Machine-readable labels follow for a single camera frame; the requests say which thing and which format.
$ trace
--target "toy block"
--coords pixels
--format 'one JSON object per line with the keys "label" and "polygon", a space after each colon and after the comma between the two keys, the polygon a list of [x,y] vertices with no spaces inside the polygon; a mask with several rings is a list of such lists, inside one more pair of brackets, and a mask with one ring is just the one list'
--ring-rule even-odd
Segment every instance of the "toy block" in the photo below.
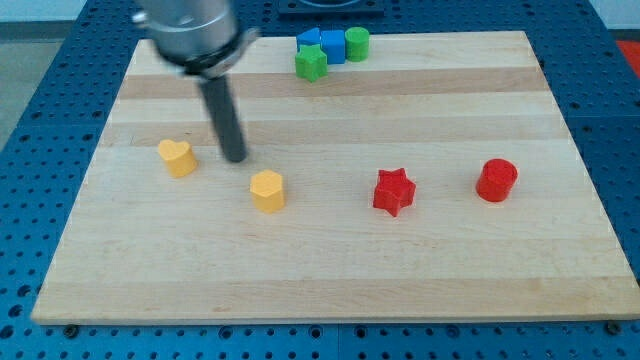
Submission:
{"label": "toy block", "polygon": [[343,30],[323,31],[320,45],[322,51],[327,54],[328,64],[344,64],[346,51]]}
{"label": "toy block", "polygon": [[309,29],[302,34],[296,36],[297,51],[300,51],[300,45],[319,45],[320,44],[320,29]]}
{"label": "toy block", "polygon": [[369,31],[363,27],[349,28],[344,33],[347,60],[364,61],[369,56]]}
{"label": "toy block", "polygon": [[504,201],[518,179],[518,169],[504,159],[491,159],[484,164],[476,183],[478,195],[490,202]]}
{"label": "toy block", "polygon": [[384,209],[396,217],[400,209],[413,204],[416,184],[407,179],[404,168],[378,171],[378,185],[373,194],[373,207]]}
{"label": "toy block", "polygon": [[327,55],[320,45],[301,45],[296,55],[296,76],[306,78],[310,82],[327,75]]}
{"label": "toy block", "polygon": [[186,141],[162,140],[158,144],[158,154],[164,160],[169,174],[175,178],[189,175],[198,167],[198,160],[193,155],[191,144]]}
{"label": "toy block", "polygon": [[251,197],[258,210],[271,214],[284,207],[282,175],[272,170],[261,171],[251,177]]}

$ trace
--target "blue block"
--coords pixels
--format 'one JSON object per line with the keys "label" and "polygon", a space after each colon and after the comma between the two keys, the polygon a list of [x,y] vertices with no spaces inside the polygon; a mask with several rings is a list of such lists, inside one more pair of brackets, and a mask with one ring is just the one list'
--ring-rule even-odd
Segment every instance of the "blue block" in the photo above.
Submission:
{"label": "blue block", "polygon": [[296,36],[296,47],[300,51],[300,45],[319,45],[320,44],[320,28],[309,29],[302,34]]}
{"label": "blue block", "polygon": [[344,64],[344,30],[323,31],[320,36],[322,51],[327,54],[327,64]]}

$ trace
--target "wood grain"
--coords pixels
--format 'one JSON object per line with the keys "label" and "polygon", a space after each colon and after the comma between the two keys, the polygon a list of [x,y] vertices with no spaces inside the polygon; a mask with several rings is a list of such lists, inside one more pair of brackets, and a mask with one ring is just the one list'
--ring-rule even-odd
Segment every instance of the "wood grain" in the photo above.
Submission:
{"label": "wood grain", "polygon": [[[521,32],[373,36],[364,63],[297,79],[292,38],[232,71],[251,145],[220,156],[191,79],[141,42],[32,317],[42,324],[631,319],[640,289]],[[166,173],[155,147],[194,145]],[[514,162],[510,198],[481,200],[483,163]],[[378,169],[415,203],[371,208]],[[253,208],[249,178],[285,177]]]}

